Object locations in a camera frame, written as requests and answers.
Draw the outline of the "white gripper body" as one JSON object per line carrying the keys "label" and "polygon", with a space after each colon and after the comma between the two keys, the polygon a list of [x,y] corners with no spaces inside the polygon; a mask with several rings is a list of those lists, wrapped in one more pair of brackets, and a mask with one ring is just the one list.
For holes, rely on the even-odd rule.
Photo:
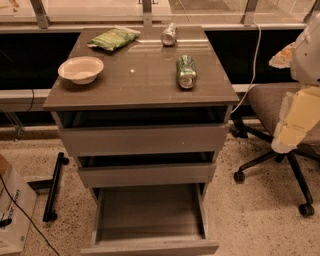
{"label": "white gripper body", "polygon": [[303,84],[320,85],[320,14],[297,37],[292,50],[291,77]]}

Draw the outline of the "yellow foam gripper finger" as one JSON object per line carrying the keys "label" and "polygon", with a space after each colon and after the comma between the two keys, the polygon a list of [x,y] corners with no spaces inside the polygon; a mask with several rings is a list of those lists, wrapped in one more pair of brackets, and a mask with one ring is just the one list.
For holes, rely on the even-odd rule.
{"label": "yellow foam gripper finger", "polygon": [[290,68],[293,49],[294,44],[288,44],[269,60],[269,65],[278,69]]}
{"label": "yellow foam gripper finger", "polygon": [[289,153],[297,148],[320,121],[320,88],[302,87],[296,93],[287,92],[282,100],[279,122],[276,125],[272,149]]}

